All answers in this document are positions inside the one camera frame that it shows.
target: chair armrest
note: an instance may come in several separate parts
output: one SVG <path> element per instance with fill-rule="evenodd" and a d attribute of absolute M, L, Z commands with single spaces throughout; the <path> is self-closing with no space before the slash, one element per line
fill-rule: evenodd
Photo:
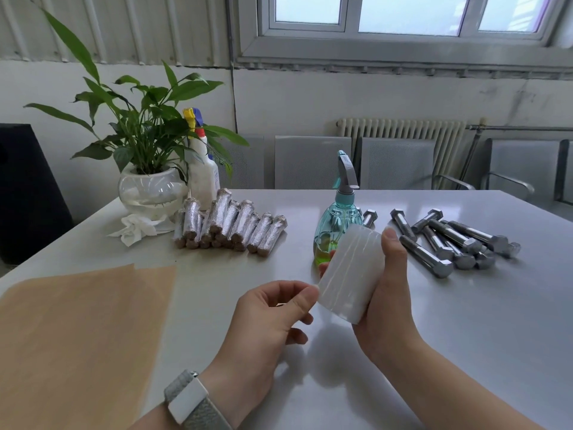
<path fill-rule="evenodd" d="M 460 181 L 459 179 L 455 179 L 453 176 L 449 176 L 449 175 L 436 175 L 434 177 L 434 179 L 436 178 L 445 178 L 449 181 L 455 182 L 457 185 L 465 187 L 466 190 L 475 190 L 476 187 L 472 186 L 471 184 L 468 184 L 467 182 L 463 182 Z"/>
<path fill-rule="evenodd" d="M 481 179 L 481 189 L 482 190 L 489 190 L 489 177 L 491 175 L 494 175 L 494 176 L 497 176 L 499 178 L 503 178 L 503 179 L 506 179 L 508 181 L 515 182 L 516 184 L 519 184 L 521 186 L 524 186 L 527 190 L 526 198 L 523 199 L 524 201 L 527 201 L 527 199 L 529 199 L 531 196 L 533 196 L 535 194 L 535 188 L 533 187 L 533 185 L 531 185 L 525 181 L 519 180 L 519 179 L 511 178 L 510 176 L 500 175 L 499 173 L 495 173 L 495 172 L 488 172 L 483 176 L 483 178 Z"/>

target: perforated metal chair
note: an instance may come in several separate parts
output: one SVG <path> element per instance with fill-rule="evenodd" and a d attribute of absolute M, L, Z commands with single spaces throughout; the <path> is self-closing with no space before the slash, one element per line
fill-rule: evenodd
<path fill-rule="evenodd" d="M 229 151 L 233 162 L 233 176 L 219 166 L 221 187 L 227 188 L 265 188 L 265 137 L 243 135 L 249 146 L 239 146 L 227 139 L 221 144 Z"/>
<path fill-rule="evenodd" d="M 573 187 L 567 181 L 568 140 L 487 139 L 485 146 L 491 158 L 482 189 L 505 191 L 562 216 L 557 210 L 567 207 L 558 204 L 566 201 L 566 188 Z"/>
<path fill-rule="evenodd" d="M 321 190 L 338 178 L 338 151 L 351 156 L 350 137 L 275 137 L 275 188 Z"/>
<path fill-rule="evenodd" d="M 467 189 L 475 188 L 449 175 L 432 175 L 435 140 L 359 139 L 363 190 L 431 190 L 441 178 Z"/>

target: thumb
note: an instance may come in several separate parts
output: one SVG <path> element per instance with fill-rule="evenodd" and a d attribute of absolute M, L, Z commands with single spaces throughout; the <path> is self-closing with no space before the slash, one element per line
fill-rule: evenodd
<path fill-rule="evenodd" d="M 392 228 L 386 228 L 382 233 L 382 252 L 384 252 L 386 261 L 381 281 L 386 284 L 406 283 L 408 252 Z"/>
<path fill-rule="evenodd" d="M 294 296 L 280 308 L 285 328 L 290 329 L 297 321 L 308 314 L 308 311 L 319 299 L 319 289 L 310 285 Z"/>

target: radiator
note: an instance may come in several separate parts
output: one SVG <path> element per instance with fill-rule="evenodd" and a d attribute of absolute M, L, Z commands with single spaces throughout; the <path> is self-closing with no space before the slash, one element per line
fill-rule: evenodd
<path fill-rule="evenodd" d="M 352 137 L 352 152 L 358 137 L 383 137 L 385 139 L 436 140 L 434 149 L 434 175 L 452 175 L 458 149 L 462 143 L 465 121 L 367 119 L 346 117 L 339 119 L 338 136 Z M 450 183 L 441 180 L 434 188 L 447 188 Z"/>

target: tabletop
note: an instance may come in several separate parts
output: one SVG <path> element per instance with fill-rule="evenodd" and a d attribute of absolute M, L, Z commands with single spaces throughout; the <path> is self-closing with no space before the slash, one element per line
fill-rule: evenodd
<path fill-rule="evenodd" d="M 255 209 L 287 217 L 267 259 L 225 249 L 177 250 L 171 235 L 130 248 L 106 237 L 126 215 L 118 199 L 0 279 L 0 294 L 24 279 L 134 262 L 177 265 L 177 279 L 142 413 L 184 368 L 201 371 L 216 354 L 237 299 L 276 279 L 318 283 L 312 238 L 332 190 L 234 190 Z M 500 191 L 357 191 L 356 205 L 410 223 L 432 208 L 522 245 L 516 260 L 438 280 L 410 257 L 412 313 L 424 339 L 462 370 L 548 429 L 573 428 L 573 224 Z M 309 342 L 287 347 L 275 384 L 245 429 L 418 429 L 421 423 L 362 354 L 351 326 L 316 305 Z"/>

